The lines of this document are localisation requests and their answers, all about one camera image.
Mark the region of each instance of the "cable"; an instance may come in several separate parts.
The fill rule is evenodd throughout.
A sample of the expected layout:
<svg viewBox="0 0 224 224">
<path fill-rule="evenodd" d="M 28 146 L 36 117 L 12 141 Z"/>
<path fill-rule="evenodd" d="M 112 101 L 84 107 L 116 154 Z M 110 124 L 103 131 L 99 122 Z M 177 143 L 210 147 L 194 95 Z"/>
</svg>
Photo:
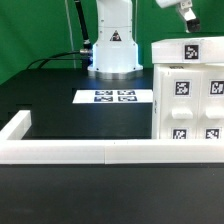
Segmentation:
<svg viewBox="0 0 224 224">
<path fill-rule="evenodd" d="M 74 0 L 74 2 L 76 5 L 76 9 L 79 16 L 79 22 L 80 22 L 80 26 L 82 30 L 82 37 L 84 41 L 83 46 L 84 48 L 92 49 L 92 44 L 90 43 L 90 40 L 89 40 L 89 35 L 88 35 L 87 27 L 86 27 L 86 21 L 85 21 L 83 9 L 82 9 L 82 3 L 80 0 Z"/>
<path fill-rule="evenodd" d="M 68 7 L 68 0 L 65 0 L 65 9 L 66 9 L 66 15 L 67 15 L 67 21 L 68 21 L 71 50 L 74 51 L 75 49 L 74 49 L 74 43 L 73 43 L 73 33 L 72 33 L 72 25 L 71 25 L 69 7 Z"/>
<path fill-rule="evenodd" d="M 42 59 L 38 59 L 36 61 L 31 62 L 27 67 L 26 70 L 30 69 L 30 67 L 40 61 L 72 61 L 72 60 L 83 60 L 82 58 L 42 58 Z"/>
<path fill-rule="evenodd" d="M 135 3 L 135 42 L 137 43 L 137 28 L 138 28 L 138 0 Z"/>
<path fill-rule="evenodd" d="M 67 55 L 74 55 L 74 54 L 79 54 L 79 53 L 80 53 L 80 51 L 64 52 L 64 53 L 52 55 L 49 58 L 59 58 L 59 57 L 63 57 L 63 56 L 67 56 Z M 37 68 L 38 69 L 42 68 L 46 63 L 48 63 L 48 61 L 51 61 L 51 59 L 44 60 Z"/>
</svg>

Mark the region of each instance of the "warning label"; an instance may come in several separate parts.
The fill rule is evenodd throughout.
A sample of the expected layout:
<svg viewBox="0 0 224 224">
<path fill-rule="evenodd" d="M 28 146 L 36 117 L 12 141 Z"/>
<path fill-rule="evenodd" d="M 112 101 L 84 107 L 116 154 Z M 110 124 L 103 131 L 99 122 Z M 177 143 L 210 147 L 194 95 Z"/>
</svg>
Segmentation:
<svg viewBox="0 0 224 224">
<path fill-rule="evenodd" d="M 117 30 L 115 30 L 113 36 L 110 38 L 110 41 L 121 41 L 121 37 Z"/>
</svg>

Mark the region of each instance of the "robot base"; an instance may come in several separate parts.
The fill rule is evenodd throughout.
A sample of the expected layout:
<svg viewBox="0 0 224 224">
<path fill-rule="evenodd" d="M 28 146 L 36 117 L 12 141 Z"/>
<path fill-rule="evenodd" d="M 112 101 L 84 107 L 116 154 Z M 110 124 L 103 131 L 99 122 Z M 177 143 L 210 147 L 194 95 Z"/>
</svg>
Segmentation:
<svg viewBox="0 0 224 224">
<path fill-rule="evenodd" d="M 88 71 L 89 77 L 91 78 L 99 78 L 106 80 L 127 80 L 133 79 L 142 76 L 143 70 L 135 70 L 131 72 L 124 73 L 108 73 L 108 72 L 97 72 L 97 71 Z"/>
</svg>

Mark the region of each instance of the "white plastic panel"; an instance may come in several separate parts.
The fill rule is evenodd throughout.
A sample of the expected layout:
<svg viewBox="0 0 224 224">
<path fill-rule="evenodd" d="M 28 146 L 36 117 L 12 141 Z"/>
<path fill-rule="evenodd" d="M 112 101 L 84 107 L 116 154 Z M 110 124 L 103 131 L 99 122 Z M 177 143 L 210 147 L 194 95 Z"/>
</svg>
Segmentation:
<svg viewBox="0 0 224 224">
<path fill-rule="evenodd" d="M 156 64 L 152 137 L 224 138 L 224 67 Z"/>
<path fill-rule="evenodd" d="M 224 37 L 167 39 L 152 43 L 157 63 L 224 63 Z"/>
<path fill-rule="evenodd" d="M 0 140 L 20 140 L 31 126 L 29 110 L 20 110 L 0 131 Z"/>
</svg>

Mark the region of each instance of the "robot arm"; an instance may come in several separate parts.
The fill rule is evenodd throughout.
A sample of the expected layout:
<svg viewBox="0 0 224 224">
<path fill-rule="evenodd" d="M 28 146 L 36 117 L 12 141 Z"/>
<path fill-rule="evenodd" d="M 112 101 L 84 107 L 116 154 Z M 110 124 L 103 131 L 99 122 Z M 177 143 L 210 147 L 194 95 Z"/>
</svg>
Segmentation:
<svg viewBox="0 0 224 224">
<path fill-rule="evenodd" d="M 186 31 L 191 33 L 200 30 L 200 20 L 191 9 L 193 6 L 191 0 L 156 0 L 156 2 L 161 8 L 177 5 L 177 10 L 186 23 Z"/>
</svg>

